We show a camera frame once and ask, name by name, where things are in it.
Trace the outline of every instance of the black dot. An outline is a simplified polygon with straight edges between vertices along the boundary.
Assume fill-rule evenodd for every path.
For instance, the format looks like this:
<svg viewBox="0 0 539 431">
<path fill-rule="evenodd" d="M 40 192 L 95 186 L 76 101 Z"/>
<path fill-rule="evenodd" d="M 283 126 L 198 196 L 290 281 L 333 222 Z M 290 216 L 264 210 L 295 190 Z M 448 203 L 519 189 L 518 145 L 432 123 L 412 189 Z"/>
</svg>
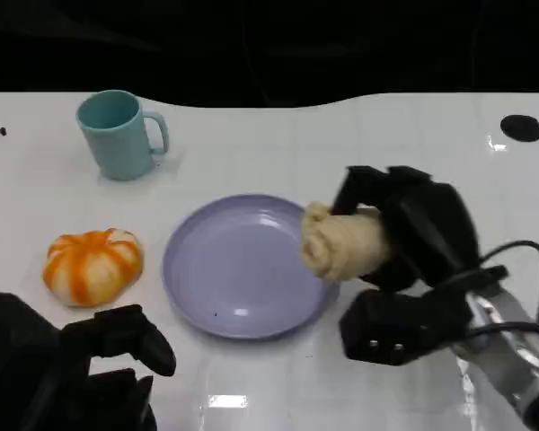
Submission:
<svg viewBox="0 0 539 431">
<path fill-rule="evenodd" d="M 501 130 L 519 142 L 539 140 L 539 121 L 528 115 L 507 115 L 501 121 Z"/>
</svg>

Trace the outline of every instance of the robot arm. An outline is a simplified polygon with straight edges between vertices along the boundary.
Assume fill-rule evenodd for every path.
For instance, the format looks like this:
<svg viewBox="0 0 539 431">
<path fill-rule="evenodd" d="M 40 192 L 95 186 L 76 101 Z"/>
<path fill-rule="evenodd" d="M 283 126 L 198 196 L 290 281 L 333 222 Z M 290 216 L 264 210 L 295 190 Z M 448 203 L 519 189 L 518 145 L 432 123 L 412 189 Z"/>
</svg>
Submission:
<svg viewBox="0 0 539 431">
<path fill-rule="evenodd" d="M 468 338 L 472 330 L 504 322 L 531 322 L 499 283 L 505 267 L 483 268 L 477 235 L 453 187 L 409 167 L 350 167 L 333 205 L 349 215 L 377 207 L 397 251 L 362 277 L 379 287 L 361 293 L 340 321 L 346 356 L 403 365 L 450 347 L 487 375 L 524 423 L 539 431 L 539 334 L 499 331 Z M 398 292 L 421 279 L 422 297 Z"/>
</svg>

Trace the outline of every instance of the bread roll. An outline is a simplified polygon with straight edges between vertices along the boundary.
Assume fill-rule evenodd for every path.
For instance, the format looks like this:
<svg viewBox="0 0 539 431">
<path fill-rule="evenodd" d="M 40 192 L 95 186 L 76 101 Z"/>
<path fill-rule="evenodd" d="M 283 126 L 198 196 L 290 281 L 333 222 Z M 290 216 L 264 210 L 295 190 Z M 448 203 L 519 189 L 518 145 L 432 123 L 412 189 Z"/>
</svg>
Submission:
<svg viewBox="0 0 539 431">
<path fill-rule="evenodd" d="M 376 209 L 335 216 L 327 206 L 312 203 L 305 210 L 302 258 L 316 276 L 328 281 L 364 276 L 390 256 L 391 247 Z"/>
</svg>

